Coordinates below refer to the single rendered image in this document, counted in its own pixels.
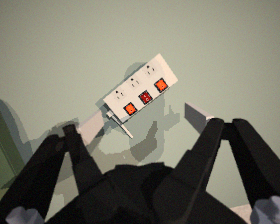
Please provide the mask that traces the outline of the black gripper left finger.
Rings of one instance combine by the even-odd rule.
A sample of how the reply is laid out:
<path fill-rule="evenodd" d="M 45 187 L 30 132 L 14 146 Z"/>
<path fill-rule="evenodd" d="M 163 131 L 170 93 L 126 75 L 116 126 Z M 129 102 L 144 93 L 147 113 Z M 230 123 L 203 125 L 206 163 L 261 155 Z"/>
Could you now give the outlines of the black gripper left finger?
<path fill-rule="evenodd" d="M 45 223 L 68 150 L 87 224 L 116 224 L 120 209 L 115 192 L 86 149 L 103 126 L 99 110 L 76 127 L 64 126 L 65 136 L 46 137 L 0 200 L 0 224 Z"/>

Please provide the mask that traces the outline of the white power strip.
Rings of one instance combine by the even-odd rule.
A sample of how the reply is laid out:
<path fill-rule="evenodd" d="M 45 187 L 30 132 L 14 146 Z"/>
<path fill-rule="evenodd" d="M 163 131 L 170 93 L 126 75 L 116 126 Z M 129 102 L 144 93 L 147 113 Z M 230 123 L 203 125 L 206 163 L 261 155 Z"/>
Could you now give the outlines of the white power strip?
<path fill-rule="evenodd" d="M 130 138 L 133 138 L 122 123 L 177 81 L 162 56 L 158 54 L 103 99 L 111 108 L 106 114 L 112 117 Z"/>

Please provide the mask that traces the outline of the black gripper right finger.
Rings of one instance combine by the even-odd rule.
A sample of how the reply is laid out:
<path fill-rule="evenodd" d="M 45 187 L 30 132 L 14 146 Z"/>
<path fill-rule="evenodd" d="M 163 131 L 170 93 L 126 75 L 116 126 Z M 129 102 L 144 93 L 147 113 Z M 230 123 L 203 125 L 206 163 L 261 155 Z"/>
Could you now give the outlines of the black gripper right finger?
<path fill-rule="evenodd" d="M 280 159 L 245 119 L 232 123 L 185 102 L 184 118 L 200 134 L 153 194 L 156 224 L 185 224 L 206 187 L 221 140 L 229 140 L 251 206 L 251 224 L 280 224 Z M 236 137 L 236 139 L 235 139 Z"/>

